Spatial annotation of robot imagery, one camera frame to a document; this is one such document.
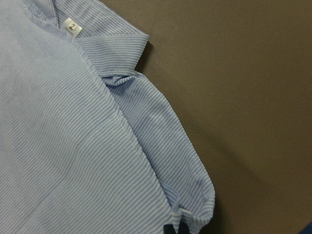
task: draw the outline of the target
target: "shirt collar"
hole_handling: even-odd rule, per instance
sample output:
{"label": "shirt collar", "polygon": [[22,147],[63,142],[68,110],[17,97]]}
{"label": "shirt collar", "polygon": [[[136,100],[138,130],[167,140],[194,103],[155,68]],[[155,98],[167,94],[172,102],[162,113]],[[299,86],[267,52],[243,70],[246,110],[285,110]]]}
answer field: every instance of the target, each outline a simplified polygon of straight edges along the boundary
{"label": "shirt collar", "polygon": [[32,14],[60,28],[67,18],[82,31],[76,38],[101,77],[128,76],[145,48],[148,35],[98,0],[23,0]]}

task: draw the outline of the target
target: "light blue fabric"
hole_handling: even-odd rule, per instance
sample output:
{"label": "light blue fabric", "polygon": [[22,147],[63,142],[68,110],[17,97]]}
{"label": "light blue fabric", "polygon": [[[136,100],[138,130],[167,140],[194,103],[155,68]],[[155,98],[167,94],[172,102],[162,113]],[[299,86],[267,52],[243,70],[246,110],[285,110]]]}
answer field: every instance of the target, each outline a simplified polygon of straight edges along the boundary
{"label": "light blue fabric", "polygon": [[0,233],[161,234],[182,220],[196,234],[210,221],[205,168],[134,71],[147,39],[97,0],[0,1]]}

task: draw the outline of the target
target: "striped shirt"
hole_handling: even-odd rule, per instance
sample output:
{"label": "striped shirt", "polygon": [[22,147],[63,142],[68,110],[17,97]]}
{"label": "striped shirt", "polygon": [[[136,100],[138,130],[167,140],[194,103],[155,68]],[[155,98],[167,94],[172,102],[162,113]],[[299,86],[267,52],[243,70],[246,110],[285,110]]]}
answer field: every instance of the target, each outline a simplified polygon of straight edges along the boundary
{"label": "striped shirt", "polygon": [[204,166],[134,70],[147,40],[97,0],[0,2],[0,233],[161,234],[183,221],[197,234],[210,221]]}

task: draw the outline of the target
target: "clothing label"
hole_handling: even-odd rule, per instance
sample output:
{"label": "clothing label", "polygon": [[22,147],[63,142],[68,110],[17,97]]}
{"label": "clothing label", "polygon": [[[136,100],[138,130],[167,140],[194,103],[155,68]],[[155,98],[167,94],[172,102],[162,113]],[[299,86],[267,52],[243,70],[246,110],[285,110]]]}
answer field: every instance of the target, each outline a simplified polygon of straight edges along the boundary
{"label": "clothing label", "polygon": [[76,38],[82,30],[82,28],[71,18],[67,18],[67,20],[64,21],[61,29],[64,29],[67,32],[69,32],[69,34],[72,35],[73,38]]}

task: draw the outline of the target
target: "stripe pattern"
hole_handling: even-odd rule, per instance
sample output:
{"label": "stripe pattern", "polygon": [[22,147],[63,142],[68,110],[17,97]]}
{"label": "stripe pattern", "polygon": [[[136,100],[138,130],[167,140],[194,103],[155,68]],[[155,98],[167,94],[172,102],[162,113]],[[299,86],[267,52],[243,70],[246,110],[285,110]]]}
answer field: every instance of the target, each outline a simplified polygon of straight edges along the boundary
{"label": "stripe pattern", "polygon": [[[83,30],[60,30],[67,17]],[[215,192],[133,69],[148,36],[97,0],[0,2],[0,233],[151,233],[209,222]]]}

